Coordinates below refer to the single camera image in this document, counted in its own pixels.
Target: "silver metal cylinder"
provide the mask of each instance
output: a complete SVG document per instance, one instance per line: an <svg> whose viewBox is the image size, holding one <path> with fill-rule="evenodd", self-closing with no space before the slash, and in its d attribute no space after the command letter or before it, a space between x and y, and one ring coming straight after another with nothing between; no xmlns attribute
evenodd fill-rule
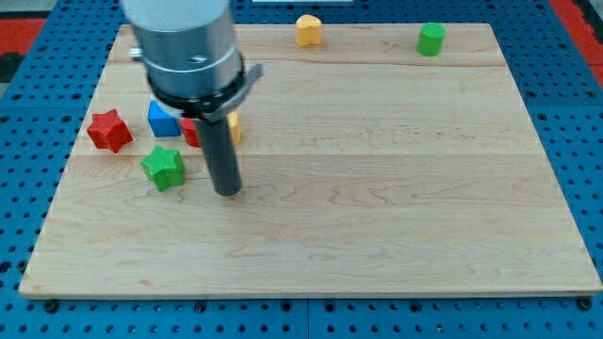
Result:
<svg viewBox="0 0 603 339"><path fill-rule="evenodd" d="M153 84L180 98L227 87L242 71L229 0L122 0Z"/></svg>

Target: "blue cube block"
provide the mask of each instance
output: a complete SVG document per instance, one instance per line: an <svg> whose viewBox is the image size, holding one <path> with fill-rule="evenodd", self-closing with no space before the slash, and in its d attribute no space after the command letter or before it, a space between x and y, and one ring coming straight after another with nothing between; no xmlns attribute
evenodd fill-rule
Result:
<svg viewBox="0 0 603 339"><path fill-rule="evenodd" d="M149 114L147 120L156 137L179 137L180 125L178 120L166 113L159 104L152 100L149 103Z"/></svg>

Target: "wooden board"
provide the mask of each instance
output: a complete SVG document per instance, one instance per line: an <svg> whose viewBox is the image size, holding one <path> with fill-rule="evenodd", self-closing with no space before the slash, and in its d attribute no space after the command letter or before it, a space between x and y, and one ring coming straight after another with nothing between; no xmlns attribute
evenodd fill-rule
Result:
<svg viewBox="0 0 603 339"><path fill-rule="evenodd" d="M239 110L243 191L213 193L198 149L157 140L124 26L90 112L135 135L113 155L78 136L24 275L33 299L589 295L601 282L487 24L241 25L266 76ZM90 112L84 127L90 124ZM179 148L158 193L139 160Z"/></svg>

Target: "wood grain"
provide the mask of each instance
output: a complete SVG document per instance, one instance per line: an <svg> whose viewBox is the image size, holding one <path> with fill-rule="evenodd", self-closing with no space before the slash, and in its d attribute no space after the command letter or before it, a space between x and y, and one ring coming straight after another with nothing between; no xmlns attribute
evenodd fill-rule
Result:
<svg viewBox="0 0 603 339"><path fill-rule="evenodd" d="M588 295L601 282L487 24L241 25L266 76L238 110L243 191L212 191L198 149L155 139L124 26L91 112L118 107L118 155L78 136L21 292L34 299ZM139 160L185 155L158 193Z"/></svg>

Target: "yellow block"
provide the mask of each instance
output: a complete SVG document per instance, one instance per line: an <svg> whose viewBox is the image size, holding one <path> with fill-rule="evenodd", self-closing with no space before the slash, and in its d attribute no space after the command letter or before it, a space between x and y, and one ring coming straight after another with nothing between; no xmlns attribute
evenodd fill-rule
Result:
<svg viewBox="0 0 603 339"><path fill-rule="evenodd" d="M295 23L297 27L297 44L300 47L309 44L320 44L322 39L322 22L319 18L304 14Z"/></svg>
<svg viewBox="0 0 603 339"><path fill-rule="evenodd" d="M228 116L226 116L228 120L228 127L230 129L230 135L233 138L233 144L237 145L241 142L241 124L238 120L238 113L235 111L230 112Z"/></svg>

